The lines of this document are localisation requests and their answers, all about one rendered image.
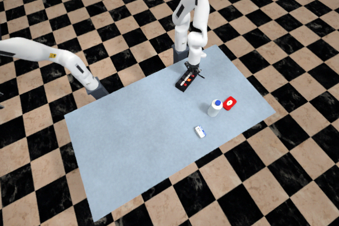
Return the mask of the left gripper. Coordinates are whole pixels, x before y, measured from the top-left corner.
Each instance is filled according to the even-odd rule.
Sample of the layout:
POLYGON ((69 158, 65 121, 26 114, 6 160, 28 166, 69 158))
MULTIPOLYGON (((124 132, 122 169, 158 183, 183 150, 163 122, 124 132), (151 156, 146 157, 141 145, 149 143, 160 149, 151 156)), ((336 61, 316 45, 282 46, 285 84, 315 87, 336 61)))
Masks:
POLYGON ((201 69, 199 69, 200 63, 198 63, 197 65, 191 65, 188 61, 186 61, 184 64, 185 64, 186 68, 190 71, 190 75, 198 74, 202 71, 201 69))

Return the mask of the red rectangular tin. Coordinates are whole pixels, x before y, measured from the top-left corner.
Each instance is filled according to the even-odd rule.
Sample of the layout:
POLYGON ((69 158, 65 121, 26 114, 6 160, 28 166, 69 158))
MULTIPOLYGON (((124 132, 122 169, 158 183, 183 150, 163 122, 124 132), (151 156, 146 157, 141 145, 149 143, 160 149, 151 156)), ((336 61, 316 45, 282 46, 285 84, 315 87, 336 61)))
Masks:
POLYGON ((235 104, 236 100, 233 97, 228 97, 222 104, 223 108, 229 111, 235 104))

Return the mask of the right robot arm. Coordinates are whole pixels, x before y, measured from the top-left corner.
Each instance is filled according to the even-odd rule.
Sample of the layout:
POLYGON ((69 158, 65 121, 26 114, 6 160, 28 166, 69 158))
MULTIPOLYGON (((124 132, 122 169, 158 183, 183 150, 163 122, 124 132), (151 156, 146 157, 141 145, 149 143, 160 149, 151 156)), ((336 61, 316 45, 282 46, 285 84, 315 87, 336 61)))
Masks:
POLYGON ((53 61, 70 70, 88 90, 95 90, 99 85, 80 57, 67 50, 51 48, 25 38, 10 38, 0 41, 0 55, 30 61, 53 61))

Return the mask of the black power strip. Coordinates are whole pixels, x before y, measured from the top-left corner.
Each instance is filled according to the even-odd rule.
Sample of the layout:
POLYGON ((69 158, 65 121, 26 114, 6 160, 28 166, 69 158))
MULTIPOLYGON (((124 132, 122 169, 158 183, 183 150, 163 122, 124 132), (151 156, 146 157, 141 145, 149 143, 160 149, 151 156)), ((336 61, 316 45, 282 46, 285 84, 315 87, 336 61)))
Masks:
POLYGON ((196 76, 197 74, 190 75, 190 71, 187 70, 175 84, 175 87, 180 91, 184 92, 188 88, 188 86, 193 82, 196 76))

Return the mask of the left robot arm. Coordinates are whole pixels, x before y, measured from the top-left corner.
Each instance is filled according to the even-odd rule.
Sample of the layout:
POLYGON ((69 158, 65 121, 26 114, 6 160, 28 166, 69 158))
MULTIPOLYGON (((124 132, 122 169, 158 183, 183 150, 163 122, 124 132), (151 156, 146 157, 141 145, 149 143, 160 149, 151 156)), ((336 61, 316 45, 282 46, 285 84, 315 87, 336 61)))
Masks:
POLYGON ((201 58, 206 57, 206 53, 202 52, 202 47, 205 47, 208 42, 207 23, 209 10, 208 0, 181 0, 172 15, 173 23, 176 25, 175 49, 177 51, 184 51, 188 42, 188 62, 191 65, 197 65, 201 58), (191 18, 190 12, 194 8, 193 26, 200 29, 202 33, 190 32, 188 34, 191 18))

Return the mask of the white bottle with blue cap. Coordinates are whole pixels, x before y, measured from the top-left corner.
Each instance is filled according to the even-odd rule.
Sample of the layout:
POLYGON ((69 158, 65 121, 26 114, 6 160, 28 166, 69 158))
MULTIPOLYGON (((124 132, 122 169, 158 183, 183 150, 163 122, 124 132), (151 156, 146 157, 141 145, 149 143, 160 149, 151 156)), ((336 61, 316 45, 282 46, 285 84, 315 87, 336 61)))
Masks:
POLYGON ((208 115, 210 117, 215 117, 222 108, 222 102, 220 100, 213 100, 209 109, 208 115))

